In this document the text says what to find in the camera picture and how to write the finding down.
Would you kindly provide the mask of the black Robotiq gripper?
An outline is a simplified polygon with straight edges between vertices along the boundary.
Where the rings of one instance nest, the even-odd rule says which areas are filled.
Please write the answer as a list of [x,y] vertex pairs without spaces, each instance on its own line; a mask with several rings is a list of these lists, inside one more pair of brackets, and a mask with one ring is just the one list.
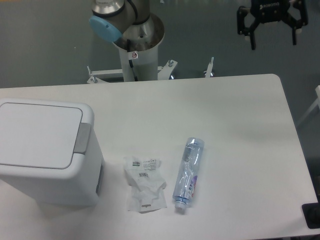
[[[295,19],[289,12],[293,7],[299,11],[300,19]],[[246,26],[245,18],[248,14],[254,17],[250,26]],[[251,8],[240,6],[236,12],[237,33],[249,37],[252,50],[256,49],[255,30],[259,24],[284,22],[291,28],[292,44],[297,44],[296,31],[308,25],[308,11],[305,1],[289,0],[252,0]]]

